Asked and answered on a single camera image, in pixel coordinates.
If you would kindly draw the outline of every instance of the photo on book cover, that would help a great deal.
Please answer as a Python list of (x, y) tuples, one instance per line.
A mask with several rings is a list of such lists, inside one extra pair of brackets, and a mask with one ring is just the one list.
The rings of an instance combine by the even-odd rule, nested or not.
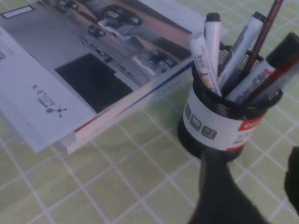
[(190, 32), (139, 0), (41, 0), (3, 27), (100, 113), (190, 57)]

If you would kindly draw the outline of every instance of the blue stripe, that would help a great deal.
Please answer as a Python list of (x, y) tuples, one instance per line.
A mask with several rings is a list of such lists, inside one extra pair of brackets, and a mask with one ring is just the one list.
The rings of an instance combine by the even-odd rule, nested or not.
[(166, 79), (164, 82), (162, 82), (160, 85), (158, 85), (156, 88), (154, 88), (152, 91), (150, 91), (149, 93), (147, 93), (146, 95), (144, 95), (143, 97), (141, 97), (139, 100), (137, 100), (135, 103), (133, 103), (131, 106), (129, 106), (127, 109), (131, 108), (132, 106), (136, 105), (137, 103), (139, 103), (140, 101), (142, 101), (144, 98), (146, 98), (147, 96), (149, 96), (150, 94), (152, 94), (153, 92), (157, 91), (158, 89), (160, 89), (161, 87), (163, 87), (164, 85), (166, 85), (167, 83), (169, 83), (171, 80), (173, 80), (174, 78), (178, 77), (182, 72), (186, 71), (188, 68), (190, 68), (192, 65), (192, 62), (187, 64), (185, 67), (181, 68), (177, 73), (175, 73), (174, 75), (172, 75), (171, 77), (169, 77), (168, 79)]

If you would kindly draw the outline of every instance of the car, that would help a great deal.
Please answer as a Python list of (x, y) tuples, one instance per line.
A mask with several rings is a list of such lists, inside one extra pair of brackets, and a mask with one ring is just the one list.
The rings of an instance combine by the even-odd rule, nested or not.
[(102, 10), (102, 15), (107, 20), (107, 26), (118, 29), (124, 25), (140, 26), (142, 20), (133, 12), (118, 5), (109, 5)]
[(88, 46), (89, 45), (89, 42), (88, 40), (86, 40), (84, 37), (81, 37), (80, 38), (80, 43), (84, 46)]
[(94, 26), (94, 25), (90, 25), (88, 27), (88, 33), (91, 34), (92, 36), (96, 37), (96, 38), (99, 38), (99, 37), (102, 37), (102, 36), (105, 36), (106, 33), (101, 30), (100, 28)]
[(72, 0), (57, 0), (57, 4), (64, 9), (67, 8), (71, 8), (73, 10), (79, 9), (79, 6)]
[(163, 74), (177, 65), (167, 54), (159, 50), (147, 51), (133, 57), (133, 60), (154, 76)]
[(109, 63), (109, 62), (112, 62), (112, 61), (113, 61), (113, 58), (111, 58), (111, 57), (106, 58), (106, 59), (104, 60), (104, 62), (106, 62), (106, 63)]
[(109, 57), (109, 55), (102, 51), (100, 48), (95, 48), (95, 52), (97, 52), (102, 57)]

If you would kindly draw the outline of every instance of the red label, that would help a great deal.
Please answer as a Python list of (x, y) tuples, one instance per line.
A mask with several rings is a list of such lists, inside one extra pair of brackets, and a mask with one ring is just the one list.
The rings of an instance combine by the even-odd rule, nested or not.
[(264, 73), (267, 74), (267, 75), (271, 75), (272, 74), (272, 72), (270, 70), (268, 70), (268, 69), (265, 69)]
[(263, 116), (254, 120), (246, 120), (244, 121), (240, 128), (239, 131), (245, 131), (245, 130), (249, 130), (251, 128), (254, 128), (256, 126), (258, 126), (261, 122), (262, 122)]
[(235, 148), (228, 148), (226, 151), (228, 151), (228, 152), (233, 152), (233, 151), (239, 150), (239, 149), (241, 149), (241, 148), (243, 148), (243, 147), (244, 147), (244, 145), (242, 145), (242, 146), (238, 146), (238, 147), (235, 147)]

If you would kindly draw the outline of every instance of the pen holder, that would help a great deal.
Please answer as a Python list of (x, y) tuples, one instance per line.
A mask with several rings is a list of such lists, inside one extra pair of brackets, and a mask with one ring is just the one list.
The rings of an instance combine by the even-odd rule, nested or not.
[[(224, 63), (227, 48), (220, 52), (220, 64)], [(236, 72), (242, 72), (246, 55)], [(183, 116), (178, 125), (178, 138), (187, 151), (201, 158), (203, 149), (220, 150), (225, 161), (237, 158), (254, 130), (261, 123), (268, 109), (283, 96), (279, 91), (257, 107), (244, 106), (218, 96), (201, 81), (195, 65), (194, 78)]]

